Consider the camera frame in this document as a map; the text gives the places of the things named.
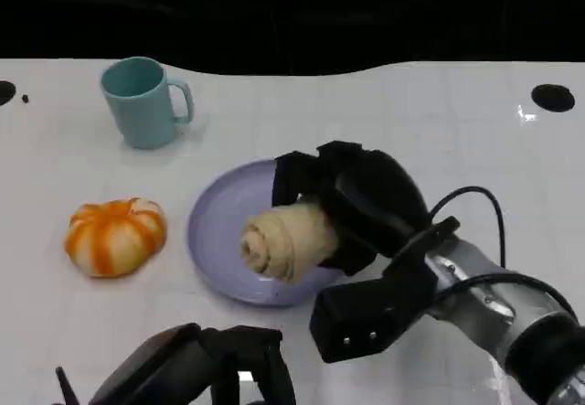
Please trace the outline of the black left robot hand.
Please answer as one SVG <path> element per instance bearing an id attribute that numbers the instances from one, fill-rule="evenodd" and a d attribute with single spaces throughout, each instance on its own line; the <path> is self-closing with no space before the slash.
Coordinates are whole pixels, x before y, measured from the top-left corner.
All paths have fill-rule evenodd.
<path id="1" fill-rule="evenodd" d="M 239 374 L 249 372 L 262 404 L 294 404 L 281 341 L 280 331 L 255 326 L 176 326 L 145 340 L 90 403 L 189 404 L 208 390 L 213 404 L 239 404 Z"/>

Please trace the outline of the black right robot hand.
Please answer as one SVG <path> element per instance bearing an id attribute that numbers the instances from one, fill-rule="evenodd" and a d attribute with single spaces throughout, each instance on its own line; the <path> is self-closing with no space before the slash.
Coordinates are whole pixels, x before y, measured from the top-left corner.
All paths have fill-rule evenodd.
<path id="1" fill-rule="evenodd" d="M 271 203 L 313 202 L 333 226 L 338 245 L 319 266 L 352 276 L 377 255 L 393 258 L 431 224 L 411 176 L 390 155 L 361 144 L 332 141 L 317 155 L 276 158 Z"/>

